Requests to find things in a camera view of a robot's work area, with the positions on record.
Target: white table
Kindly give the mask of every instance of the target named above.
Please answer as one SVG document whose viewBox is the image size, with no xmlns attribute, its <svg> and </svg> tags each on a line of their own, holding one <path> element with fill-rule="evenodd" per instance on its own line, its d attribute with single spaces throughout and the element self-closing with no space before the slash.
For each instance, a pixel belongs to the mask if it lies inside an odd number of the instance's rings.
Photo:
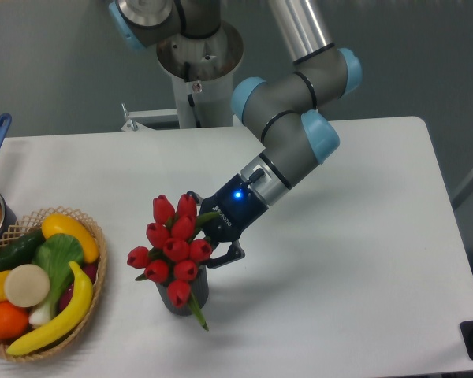
<svg viewBox="0 0 473 378">
<path fill-rule="evenodd" d="M 51 360 L 0 360 L 0 377 L 473 370 L 459 328 L 473 320 L 473 278 L 426 125 L 333 126 L 339 150 L 244 232 L 244 260 L 209 271 L 210 332 L 135 282 L 126 255 L 147 245 L 153 197 L 212 195 L 263 149 L 247 129 L 7 139 L 0 191 L 18 216 L 80 208 L 102 226 L 110 260 L 83 337 Z"/>
</svg>

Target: gray wall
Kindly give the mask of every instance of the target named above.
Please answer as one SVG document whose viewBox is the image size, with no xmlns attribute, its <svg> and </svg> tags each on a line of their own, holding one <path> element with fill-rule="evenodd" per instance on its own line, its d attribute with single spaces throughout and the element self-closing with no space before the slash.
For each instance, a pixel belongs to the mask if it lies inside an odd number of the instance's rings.
<svg viewBox="0 0 473 378">
<path fill-rule="evenodd" d="M 154 49 L 127 50 L 104 0 L 0 2 L 0 113 L 11 136 L 116 132 L 128 110 L 173 107 Z M 248 76 L 292 69 L 263 1 L 223 2 L 244 38 Z M 363 63 L 363 85 L 327 105 L 331 120 L 415 115 L 430 129 L 449 191 L 473 166 L 473 0 L 321 2 L 338 46 Z M 473 198 L 456 214 L 473 256 Z"/>
</svg>

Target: wicker basket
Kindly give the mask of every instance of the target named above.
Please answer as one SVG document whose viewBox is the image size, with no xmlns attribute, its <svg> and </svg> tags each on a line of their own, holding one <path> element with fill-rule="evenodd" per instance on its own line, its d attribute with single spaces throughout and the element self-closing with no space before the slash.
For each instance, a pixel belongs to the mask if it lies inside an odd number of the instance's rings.
<svg viewBox="0 0 473 378">
<path fill-rule="evenodd" d="M 2 239 L 0 239 L 0 250 L 11 243 L 16 238 L 22 236 L 25 233 L 30 232 L 33 229 L 39 228 L 42 224 L 44 218 L 52 213 L 62 213 L 68 215 L 74 219 L 77 219 L 95 238 L 95 241 L 99 248 L 99 265 L 97 277 L 94 285 L 94 294 L 91 306 L 88 313 L 84 319 L 77 325 L 68 335 L 64 338 L 59 344 L 51 346 L 49 349 L 38 350 L 36 352 L 27 354 L 21 357 L 13 357 L 6 353 L 8 345 L 0 343 L 0 358 L 12 361 L 12 362 L 30 362 L 38 361 L 43 358 L 50 357 L 63 349 L 65 349 L 71 342 L 73 342 L 76 337 L 80 334 L 83 328 L 88 323 L 91 315 L 95 312 L 96 304 L 98 303 L 99 296 L 102 290 L 103 281 L 105 280 L 106 275 L 106 266 L 107 266 L 107 252 L 106 252 L 106 243 L 102 234 L 102 229 L 92 220 L 87 214 L 82 213 L 80 210 L 72 210 L 70 208 L 66 209 L 63 207 L 58 207 L 56 209 L 41 209 L 38 212 L 34 212 L 29 216 L 24 216 L 21 220 L 17 220 L 14 225 L 9 226 L 7 232 L 3 234 Z"/>
</svg>

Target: green cucumber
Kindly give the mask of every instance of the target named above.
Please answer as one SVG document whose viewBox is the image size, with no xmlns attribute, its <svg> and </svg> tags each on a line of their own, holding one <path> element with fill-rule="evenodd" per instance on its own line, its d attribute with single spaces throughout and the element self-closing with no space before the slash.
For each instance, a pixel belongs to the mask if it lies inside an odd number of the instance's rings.
<svg viewBox="0 0 473 378">
<path fill-rule="evenodd" d="M 30 264 L 37 247 L 46 239 L 38 228 L 15 239 L 0 250 L 0 272 L 14 269 L 19 265 Z"/>
</svg>

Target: yellow banana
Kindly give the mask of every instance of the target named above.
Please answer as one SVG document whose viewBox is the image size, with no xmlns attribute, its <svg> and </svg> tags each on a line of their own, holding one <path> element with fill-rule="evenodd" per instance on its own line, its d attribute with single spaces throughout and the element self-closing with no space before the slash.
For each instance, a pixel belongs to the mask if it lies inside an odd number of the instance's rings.
<svg viewBox="0 0 473 378">
<path fill-rule="evenodd" d="M 69 265 L 75 277 L 69 305 L 49 323 L 10 344 L 6 351 L 8 354 L 22 356 L 45 347 L 72 331 L 83 320 L 93 299 L 93 284 L 76 262 L 71 261 Z"/>
</svg>

